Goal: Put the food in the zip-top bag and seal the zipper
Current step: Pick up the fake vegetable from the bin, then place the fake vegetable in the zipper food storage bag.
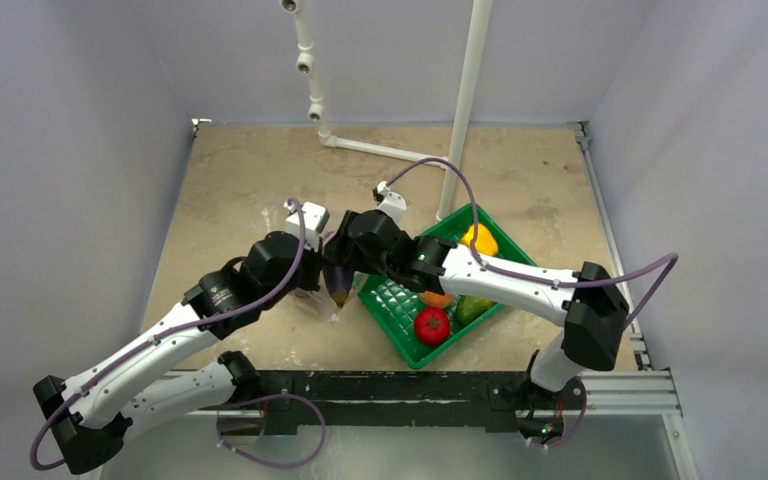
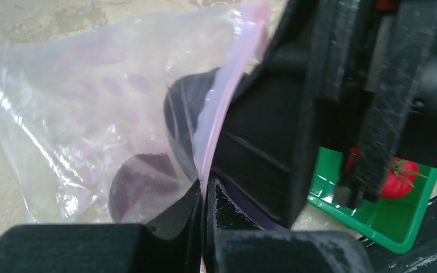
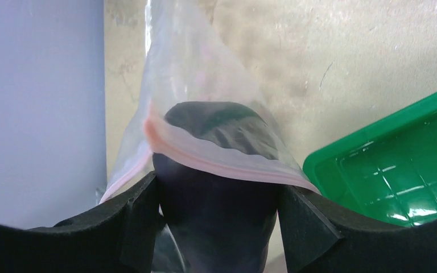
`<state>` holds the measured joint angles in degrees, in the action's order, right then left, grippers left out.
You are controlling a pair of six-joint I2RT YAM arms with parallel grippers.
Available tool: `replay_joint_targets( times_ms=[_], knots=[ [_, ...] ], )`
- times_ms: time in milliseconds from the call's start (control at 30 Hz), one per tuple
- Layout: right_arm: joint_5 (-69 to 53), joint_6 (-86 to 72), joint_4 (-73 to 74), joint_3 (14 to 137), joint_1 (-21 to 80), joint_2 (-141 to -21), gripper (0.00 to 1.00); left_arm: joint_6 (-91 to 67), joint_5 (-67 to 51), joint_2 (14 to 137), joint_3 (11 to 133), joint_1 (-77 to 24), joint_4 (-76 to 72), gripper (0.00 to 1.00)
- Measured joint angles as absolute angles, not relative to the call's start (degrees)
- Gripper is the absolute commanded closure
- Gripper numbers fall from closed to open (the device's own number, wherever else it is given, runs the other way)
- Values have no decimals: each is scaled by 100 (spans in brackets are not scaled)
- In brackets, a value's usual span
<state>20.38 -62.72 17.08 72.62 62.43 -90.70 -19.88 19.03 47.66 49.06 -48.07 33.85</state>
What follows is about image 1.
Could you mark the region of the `purple toy eggplant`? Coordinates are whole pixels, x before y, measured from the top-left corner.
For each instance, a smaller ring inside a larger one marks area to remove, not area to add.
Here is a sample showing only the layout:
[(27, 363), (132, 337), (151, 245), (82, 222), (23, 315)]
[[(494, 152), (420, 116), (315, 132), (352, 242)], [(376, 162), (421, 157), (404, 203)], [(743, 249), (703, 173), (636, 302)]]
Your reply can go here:
[(325, 265), (322, 275), (329, 298), (342, 308), (352, 291), (355, 272), (346, 266)]

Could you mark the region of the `clear zip top bag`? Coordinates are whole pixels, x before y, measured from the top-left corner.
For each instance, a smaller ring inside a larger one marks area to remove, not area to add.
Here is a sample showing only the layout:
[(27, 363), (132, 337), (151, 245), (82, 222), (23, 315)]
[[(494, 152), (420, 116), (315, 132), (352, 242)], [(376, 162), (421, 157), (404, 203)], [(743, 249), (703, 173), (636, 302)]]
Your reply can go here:
[[(261, 209), (261, 217), (264, 224), (263, 232), (283, 231), (287, 216), (288, 212), (283, 207), (263, 207)], [(368, 274), (354, 274), (349, 293), (342, 307), (338, 306), (329, 296), (323, 275), (319, 277), (319, 289), (317, 291), (296, 289), (292, 292), (292, 299), (298, 310), (304, 311), (309, 316), (334, 323), (339, 320), (339, 315), (343, 308), (348, 306), (357, 297), (359, 290), (366, 284), (368, 279)]]

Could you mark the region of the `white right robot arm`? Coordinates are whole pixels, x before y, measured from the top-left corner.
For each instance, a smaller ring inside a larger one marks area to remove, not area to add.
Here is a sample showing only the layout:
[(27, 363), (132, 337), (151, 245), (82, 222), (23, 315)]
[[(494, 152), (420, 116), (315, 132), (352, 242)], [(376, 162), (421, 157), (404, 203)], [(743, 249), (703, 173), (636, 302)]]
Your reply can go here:
[(412, 237), (380, 210), (347, 212), (323, 245), (328, 266), (380, 275), (416, 293), (472, 296), (537, 315), (559, 327), (521, 381), (524, 399), (544, 407), (584, 370), (615, 368), (629, 306), (607, 271), (541, 270), (475, 255), (454, 240)]

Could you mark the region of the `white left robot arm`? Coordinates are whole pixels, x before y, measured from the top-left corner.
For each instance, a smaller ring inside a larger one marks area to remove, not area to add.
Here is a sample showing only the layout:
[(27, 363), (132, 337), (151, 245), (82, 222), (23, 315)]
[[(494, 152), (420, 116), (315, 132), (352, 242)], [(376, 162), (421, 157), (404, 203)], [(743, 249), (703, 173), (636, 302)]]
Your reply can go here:
[(94, 367), (33, 387), (45, 422), (32, 440), (33, 469), (91, 472), (128, 443), (206, 407), (275, 403), (251, 361), (228, 351), (193, 373), (165, 379), (182, 360), (257, 321), (296, 289), (319, 288), (323, 241), (318, 234), (276, 231), (243, 257), (204, 275), (154, 326)]

